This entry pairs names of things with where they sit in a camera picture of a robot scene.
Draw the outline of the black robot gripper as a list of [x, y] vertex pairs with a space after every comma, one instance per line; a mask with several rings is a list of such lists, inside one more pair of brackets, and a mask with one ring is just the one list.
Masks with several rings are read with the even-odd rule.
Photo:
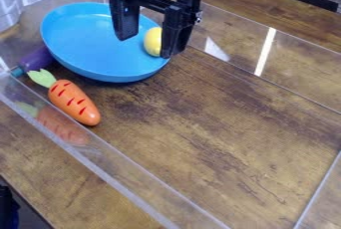
[[[188, 0], [189, 5], [198, 9], [201, 0]], [[168, 0], [110, 0], [116, 34], [125, 41], [140, 33], [141, 7], [153, 7], [162, 11], [166, 6], [166, 14], [162, 32], [161, 56], [170, 58], [185, 50], [194, 25], [190, 7], [173, 4]]]

